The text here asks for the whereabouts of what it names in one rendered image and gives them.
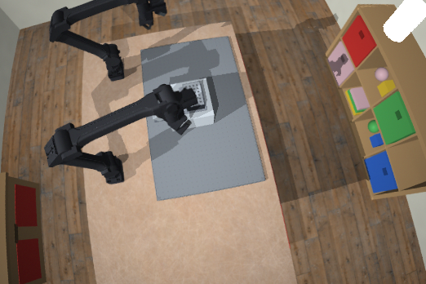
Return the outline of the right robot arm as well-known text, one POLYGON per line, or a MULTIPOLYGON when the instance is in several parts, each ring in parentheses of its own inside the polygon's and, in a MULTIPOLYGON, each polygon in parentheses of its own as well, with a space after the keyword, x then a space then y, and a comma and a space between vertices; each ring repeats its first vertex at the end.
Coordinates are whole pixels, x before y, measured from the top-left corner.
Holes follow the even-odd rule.
POLYGON ((81 149, 93 140, 142 118, 164 113, 167 117, 177 114, 180 120, 184 116, 184 109, 198 104, 193 88, 185 89, 174 92, 171 85, 162 84, 140 100, 83 126, 74 127, 74 124, 68 123, 57 128, 44 147, 48 166, 68 165, 93 169, 101 172, 107 184, 121 182, 120 159, 113 152, 101 151, 94 155, 84 153, 81 149), (158 103, 158 99, 161 103, 158 103))

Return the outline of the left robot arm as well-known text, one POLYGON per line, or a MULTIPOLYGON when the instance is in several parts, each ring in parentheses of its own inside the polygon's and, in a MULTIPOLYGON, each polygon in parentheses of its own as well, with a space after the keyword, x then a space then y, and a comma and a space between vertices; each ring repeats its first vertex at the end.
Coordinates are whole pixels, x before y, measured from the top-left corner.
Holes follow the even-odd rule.
POLYGON ((99 44, 70 32, 68 29, 70 29, 70 25, 79 20, 83 20, 115 7, 132 3, 136 3, 138 11, 147 11, 144 13, 145 20, 153 20, 153 13, 151 14, 151 11, 154 11, 155 14, 160 16, 165 16, 167 13, 164 0, 93 0, 69 9, 63 7, 52 14, 49 28, 49 41, 62 42, 93 55, 97 55, 108 65, 106 65, 106 69, 108 70, 109 78, 122 76, 122 59, 118 54, 120 50, 118 50, 117 45, 107 43, 99 44))

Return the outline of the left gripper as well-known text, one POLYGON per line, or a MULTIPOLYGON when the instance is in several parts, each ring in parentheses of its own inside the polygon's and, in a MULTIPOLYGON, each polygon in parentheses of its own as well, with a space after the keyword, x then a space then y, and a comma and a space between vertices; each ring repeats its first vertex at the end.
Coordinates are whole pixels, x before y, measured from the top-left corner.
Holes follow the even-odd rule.
POLYGON ((151 26, 153 25, 153 20, 145 20, 144 13, 147 11, 138 11, 139 12, 139 25, 144 26, 146 29, 151 29, 151 26), (146 24, 149 24, 147 26, 146 24))

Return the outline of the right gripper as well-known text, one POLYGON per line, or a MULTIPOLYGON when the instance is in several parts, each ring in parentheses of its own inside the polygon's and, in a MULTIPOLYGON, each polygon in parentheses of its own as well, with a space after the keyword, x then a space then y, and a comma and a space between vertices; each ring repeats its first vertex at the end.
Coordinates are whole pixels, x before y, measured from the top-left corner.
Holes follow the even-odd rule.
POLYGON ((160 113, 155 116, 157 116, 158 118, 162 118, 164 121, 166 121, 168 126, 174 129, 180 135, 182 135, 187 130, 187 128, 192 124, 192 122, 189 120, 186 123, 184 123, 188 119, 187 116, 185 115, 180 120, 178 120, 177 114, 174 117, 167 117, 164 113, 160 113), (180 127, 182 124, 183 126, 180 127))

